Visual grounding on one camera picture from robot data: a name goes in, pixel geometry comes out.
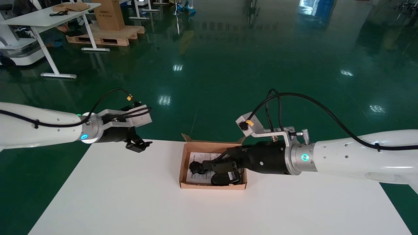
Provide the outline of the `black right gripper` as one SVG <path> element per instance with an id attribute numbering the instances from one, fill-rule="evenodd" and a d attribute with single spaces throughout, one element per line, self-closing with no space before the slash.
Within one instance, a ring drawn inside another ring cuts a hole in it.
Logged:
<path id="1" fill-rule="evenodd" d="M 257 173 L 286 173 L 284 141 L 260 141 L 253 145 L 227 148 L 227 155 L 236 160 L 203 161 L 202 172 L 227 173 L 244 168 Z"/>

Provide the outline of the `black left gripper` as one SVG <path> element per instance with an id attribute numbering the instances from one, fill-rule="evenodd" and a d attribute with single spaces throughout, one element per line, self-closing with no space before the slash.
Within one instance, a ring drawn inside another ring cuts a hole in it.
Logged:
<path id="1" fill-rule="evenodd" d="M 110 127 L 103 131 L 96 143 L 121 141 L 126 142 L 126 149 L 136 153 L 142 153 L 153 143 L 152 141 L 145 142 L 142 139 L 137 140 L 136 131 L 132 127 Z"/>

